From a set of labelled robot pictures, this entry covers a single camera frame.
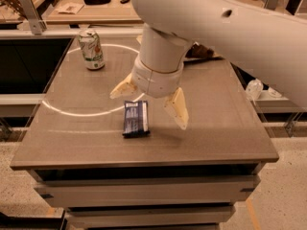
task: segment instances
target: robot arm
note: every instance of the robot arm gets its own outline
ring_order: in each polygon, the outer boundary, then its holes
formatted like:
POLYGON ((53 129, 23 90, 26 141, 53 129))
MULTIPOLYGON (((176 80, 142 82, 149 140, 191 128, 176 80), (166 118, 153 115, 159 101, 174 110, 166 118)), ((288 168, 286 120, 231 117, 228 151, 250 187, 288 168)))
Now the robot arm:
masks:
POLYGON ((131 78, 143 92, 174 94, 197 41, 307 107, 307 21, 234 0, 131 1, 146 23, 131 78))

